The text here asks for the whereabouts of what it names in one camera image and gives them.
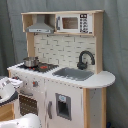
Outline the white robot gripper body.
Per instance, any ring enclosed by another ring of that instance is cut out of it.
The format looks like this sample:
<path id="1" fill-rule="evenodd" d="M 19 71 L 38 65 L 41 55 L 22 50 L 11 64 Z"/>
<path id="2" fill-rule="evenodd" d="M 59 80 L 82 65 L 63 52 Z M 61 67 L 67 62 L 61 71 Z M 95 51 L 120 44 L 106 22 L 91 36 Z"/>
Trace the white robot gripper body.
<path id="1" fill-rule="evenodd" d="M 8 77 L 0 77 L 0 90 L 14 92 L 17 88 L 23 86 L 23 82 L 21 80 L 8 78 Z"/>

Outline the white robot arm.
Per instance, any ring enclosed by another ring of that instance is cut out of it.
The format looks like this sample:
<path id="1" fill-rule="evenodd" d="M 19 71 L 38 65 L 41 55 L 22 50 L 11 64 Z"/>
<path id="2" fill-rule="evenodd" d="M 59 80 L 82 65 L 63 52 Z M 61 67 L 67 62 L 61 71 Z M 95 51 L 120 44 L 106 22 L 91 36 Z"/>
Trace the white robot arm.
<path id="1" fill-rule="evenodd" d="M 0 106 L 18 98 L 17 88 L 23 86 L 21 80 L 0 76 Z M 29 113 L 18 119 L 0 122 L 0 128 L 42 128 L 39 117 Z"/>

